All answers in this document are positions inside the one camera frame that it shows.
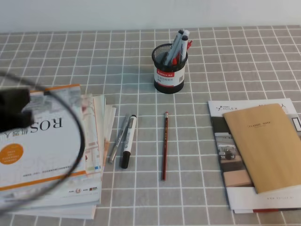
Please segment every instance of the notebook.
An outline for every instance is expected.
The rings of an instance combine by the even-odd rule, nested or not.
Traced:
[[[223,116],[258,193],[301,185],[301,141],[279,104]]]

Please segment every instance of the black marker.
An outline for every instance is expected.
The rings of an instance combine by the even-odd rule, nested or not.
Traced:
[[[134,133],[135,133],[135,128],[136,128],[136,122],[137,122],[137,116],[132,115],[130,117],[130,122],[128,123],[127,138],[126,138],[126,143],[125,143],[124,150],[123,150],[122,163],[121,163],[121,167],[123,169],[127,169],[128,162],[130,160],[132,143],[133,143],[133,138],[134,138]]]

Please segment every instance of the black cable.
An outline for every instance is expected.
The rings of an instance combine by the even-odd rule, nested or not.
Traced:
[[[12,75],[12,74],[7,73],[7,72],[1,72],[0,71],[0,77],[9,78],[10,80],[20,82],[24,85],[35,87],[39,91],[43,91],[43,92],[46,91],[50,96],[52,96],[55,100],[57,100],[70,113],[71,117],[74,119],[74,121],[76,123],[77,128],[79,129],[79,135],[80,135],[79,154],[78,154],[74,164],[70,168],[70,170],[65,175],[63,175],[58,181],[54,182],[52,185],[50,185],[49,187],[43,189],[42,191],[30,196],[27,199],[17,201],[15,203],[11,204],[11,205],[7,205],[6,207],[1,208],[0,209],[0,216],[1,216],[4,213],[10,212],[10,211],[14,210],[17,207],[23,206],[23,205],[25,205],[29,202],[32,202],[32,201],[38,199],[40,196],[45,195],[46,193],[50,192],[51,190],[56,188],[58,185],[63,183],[71,175],[71,173],[75,170],[75,168],[78,166],[81,158],[83,157],[83,154],[84,154],[84,151],[85,151],[85,135],[84,135],[84,131],[83,131],[81,125],[80,125],[80,121],[78,120],[76,114],[72,111],[72,109],[68,106],[68,104],[65,101],[63,101],[58,95],[56,95],[55,93],[53,93],[51,91],[46,90],[43,86],[41,86],[39,84],[35,84],[34,82],[31,82],[29,80],[17,77],[15,75]]]

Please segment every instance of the stack of books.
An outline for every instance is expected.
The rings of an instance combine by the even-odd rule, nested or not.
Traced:
[[[14,213],[94,218],[116,108],[105,97],[81,95],[79,85],[49,90],[77,115],[85,132],[85,152],[65,183]],[[59,180],[75,162],[80,136],[74,119],[48,92],[34,91],[24,110],[34,123],[0,134],[0,207],[36,194]]]
[[[301,209],[301,123],[290,99],[209,101],[235,213]]]

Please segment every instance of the gray tiled tablecloth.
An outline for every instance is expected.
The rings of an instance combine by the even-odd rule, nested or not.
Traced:
[[[130,165],[107,165],[94,220],[5,216],[12,226],[301,225],[301,211],[233,214],[227,206],[206,102],[291,98],[301,113],[301,28],[190,29],[185,86],[153,86],[151,52],[177,30],[0,34],[0,69],[45,86],[80,83],[138,115]],[[3,87],[16,84],[2,80]],[[169,111],[167,181],[161,182],[163,115]]]

